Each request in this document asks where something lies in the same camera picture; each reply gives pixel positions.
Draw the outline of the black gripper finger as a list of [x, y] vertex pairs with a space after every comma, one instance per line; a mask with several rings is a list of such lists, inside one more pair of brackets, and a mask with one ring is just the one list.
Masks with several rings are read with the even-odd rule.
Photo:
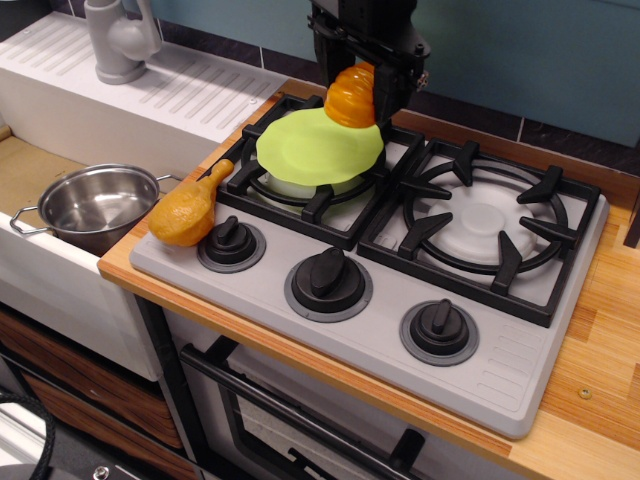
[[322, 83], [329, 87], [345, 69], [356, 63], [356, 46], [358, 37], [330, 37], [319, 32], [313, 34], [314, 51], [320, 68]]
[[374, 67], [373, 102], [375, 123], [382, 125], [405, 108], [415, 91], [413, 78], [389, 64]]

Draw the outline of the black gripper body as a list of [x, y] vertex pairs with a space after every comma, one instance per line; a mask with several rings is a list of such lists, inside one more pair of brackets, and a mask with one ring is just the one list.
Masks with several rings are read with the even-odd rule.
[[358, 37], [356, 60], [404, 70], [419, 91], [427, 84], [424, 62], [431, 49], [412, 23], [417, 5], [416, 1], [313, 1], [308, 25], [313, 34]]

